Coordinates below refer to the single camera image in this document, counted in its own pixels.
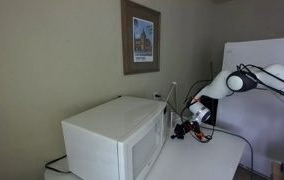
electrical outlet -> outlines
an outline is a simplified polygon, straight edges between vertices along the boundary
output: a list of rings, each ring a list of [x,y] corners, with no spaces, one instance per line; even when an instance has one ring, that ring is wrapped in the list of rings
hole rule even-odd
[[[156,101],[160,100],[161,95],[158,92],[153,92],[153,99]]]

painting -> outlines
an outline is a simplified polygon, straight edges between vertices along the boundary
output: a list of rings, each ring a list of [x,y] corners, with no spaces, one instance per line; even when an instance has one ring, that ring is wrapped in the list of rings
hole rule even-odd
[[[124,74],[160,70],[160,13],[121,0]]]

microwave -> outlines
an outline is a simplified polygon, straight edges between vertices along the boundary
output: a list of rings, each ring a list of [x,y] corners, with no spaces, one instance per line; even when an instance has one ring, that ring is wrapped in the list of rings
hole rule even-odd
[[[166,139],[166,103],[122,96],[62,121],[69,169],[84,180],[142,180]]]

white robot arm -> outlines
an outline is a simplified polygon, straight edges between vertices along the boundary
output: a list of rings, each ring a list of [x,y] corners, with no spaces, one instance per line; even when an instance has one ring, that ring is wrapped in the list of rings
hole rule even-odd
[[[189,109],[194,114],[192,121],[204,122],[210,117],[210,111],[200,102],[202,96],[221,99],[232,92],[245,92],[258,85],[266,87],[284,102],[284,66],[273,64],[261,68],[240,65],[238,70],[232,73],[221,71],[212,83],[197,93],[191,101]]]

framed picture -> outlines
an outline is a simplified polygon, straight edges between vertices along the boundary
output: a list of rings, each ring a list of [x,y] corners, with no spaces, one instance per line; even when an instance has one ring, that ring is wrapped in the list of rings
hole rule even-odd
[[[124,74],[160,70],[161,13],[121,0]]]

